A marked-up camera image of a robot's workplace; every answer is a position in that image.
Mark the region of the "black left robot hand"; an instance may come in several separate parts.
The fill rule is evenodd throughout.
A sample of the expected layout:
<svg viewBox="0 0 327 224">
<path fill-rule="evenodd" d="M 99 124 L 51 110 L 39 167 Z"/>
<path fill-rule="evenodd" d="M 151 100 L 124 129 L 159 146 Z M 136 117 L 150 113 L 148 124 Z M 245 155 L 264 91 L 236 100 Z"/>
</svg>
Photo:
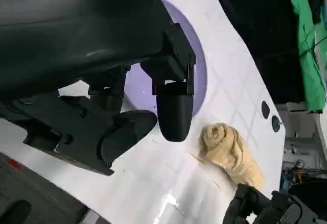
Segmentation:
<svg viewBox="0 0 327 224">
<path fill-rule="evenodd" d="M 1 118 L 80 168 L 113 174 L 156 125 L 184 141 L 195 64 L 162 0 L 1 0 Z"/>
</svg>

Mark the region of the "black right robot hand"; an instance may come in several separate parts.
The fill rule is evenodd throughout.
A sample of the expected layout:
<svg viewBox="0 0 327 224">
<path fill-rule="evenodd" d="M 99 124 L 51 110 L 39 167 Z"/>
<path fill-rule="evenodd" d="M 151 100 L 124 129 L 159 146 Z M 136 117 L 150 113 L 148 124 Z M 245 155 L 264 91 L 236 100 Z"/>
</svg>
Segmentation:
<svg viewBox="0 0 327 224">
<path fill-rule="evenodd" d="M 294 195 L 273 191 L 269 199 L 252 186 L 238 184 L 223 223 L 249 223 L 251 214 L 256 215 L 253 223 L 326 223 Z"/>
</svg>

